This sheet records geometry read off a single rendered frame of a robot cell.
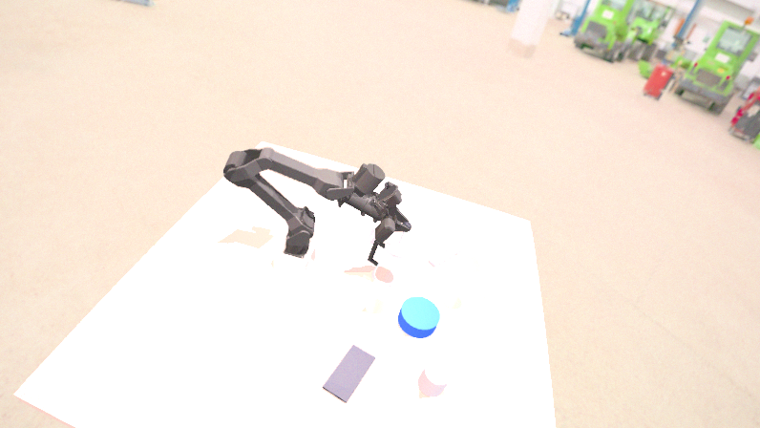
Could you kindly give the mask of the pale grey cylinder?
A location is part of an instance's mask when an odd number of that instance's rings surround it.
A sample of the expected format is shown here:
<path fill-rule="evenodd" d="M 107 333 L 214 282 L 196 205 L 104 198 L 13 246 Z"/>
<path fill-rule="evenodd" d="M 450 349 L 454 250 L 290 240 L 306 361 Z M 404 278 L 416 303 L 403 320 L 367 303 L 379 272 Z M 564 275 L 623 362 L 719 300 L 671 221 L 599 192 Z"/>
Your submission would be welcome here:
<path fill-rule="evenodd" d="M 372 244 L 372 245 L 373 245 L 373 243 L 374 243 L 374 240 L 375 240 L 375 228 L 376 228 L 376 227 L 377 227 L 379 224 L 380 224 L 380 221 L 378 221 L 377 223 L 374 223 L 374 222 L 373 222 L 373 218 L 372 218 L 372 217 L 369 217 L 369 218 L 367 219 L 367 221 L 366 221 L 366 225 L 365 225 L 364 234 L 363 234 L 363 238 L 364 238 L 364 240 L 365 240 L 367 243 L 369 243 L 369 244 Z"/>
<path fill-rule="evenodd" d="M 439 359 L 430 360 L 422 370 L 417 385 L 427 396 L 439 396 L 452 379 L 448 364 Z"/>

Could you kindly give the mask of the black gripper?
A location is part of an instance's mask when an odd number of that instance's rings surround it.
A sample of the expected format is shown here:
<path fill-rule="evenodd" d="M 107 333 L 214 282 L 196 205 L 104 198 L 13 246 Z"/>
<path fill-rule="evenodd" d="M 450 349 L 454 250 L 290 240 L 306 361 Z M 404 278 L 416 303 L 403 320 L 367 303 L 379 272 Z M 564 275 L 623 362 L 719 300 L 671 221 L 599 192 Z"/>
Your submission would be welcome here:
<path fill-rule="evenodd" d="M 380 224 L 375 228 L 375 240 L 377 242 L 383 244 L 393 232 L 408 232 L 410 230 L 402 224 L 409 220 L 396 205 L 388 208 L 389 212 L 384 214 L 375 205 L 374 199 L 377 200 L 377 197 L 372 192 L 369 194 L 369 199 L 365 206 L 359 211 L 361 211 L 361 216 L 363 217 L 365 215 L 372 217 L 374 223 L 380 221 Z"/>

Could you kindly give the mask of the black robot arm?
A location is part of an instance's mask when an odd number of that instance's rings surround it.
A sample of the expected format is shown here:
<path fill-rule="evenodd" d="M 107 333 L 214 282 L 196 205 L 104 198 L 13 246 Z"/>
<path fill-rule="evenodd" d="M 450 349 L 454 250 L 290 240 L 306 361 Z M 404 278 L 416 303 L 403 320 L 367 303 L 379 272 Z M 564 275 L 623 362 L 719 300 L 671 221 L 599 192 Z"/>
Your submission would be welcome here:
<path fill-rule="evenodd" d="M 314 235 L 315 216 L 307 206 L 297 207 L 279 190 L 267 182 L 262 171 L 271 170 L 284 177 L 305 183 L 320 196 L 337 201 L 338 207 L 344 203 L 361 210 L 369 199 L 369 194 L 386 178 L 384 171 L 376 164 L 363 163 L 359 170 L 336 171 L 316 168 L 294 160 L 273 148 L 246 149 L 232 152 L 223 169 L 223 176 L 234 185 L 248 189 L 282 217 L 288 226 L 283 254 L 305 259 L 309 251 L 310 239 Z M 344 181 L 347 180 L 347 187 Z M 398 185 L 385 182 L 382 193 L 374 192 L 373 200 L 381 212 L 402 202 Z"/>

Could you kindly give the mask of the blue cylinder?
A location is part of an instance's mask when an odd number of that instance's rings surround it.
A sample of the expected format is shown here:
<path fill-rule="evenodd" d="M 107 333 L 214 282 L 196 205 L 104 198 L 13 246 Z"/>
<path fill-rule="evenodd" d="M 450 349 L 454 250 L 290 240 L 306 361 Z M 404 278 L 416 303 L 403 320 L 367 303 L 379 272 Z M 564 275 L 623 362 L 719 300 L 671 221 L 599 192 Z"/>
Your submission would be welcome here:
<path fill-rule="evenodd" d="M 414 296 L 402 305 L 398 315 L 401 329 L 412 337 L 425 338 L 433 334 L 440 322 L 438 307 L 430 300 Z"/>

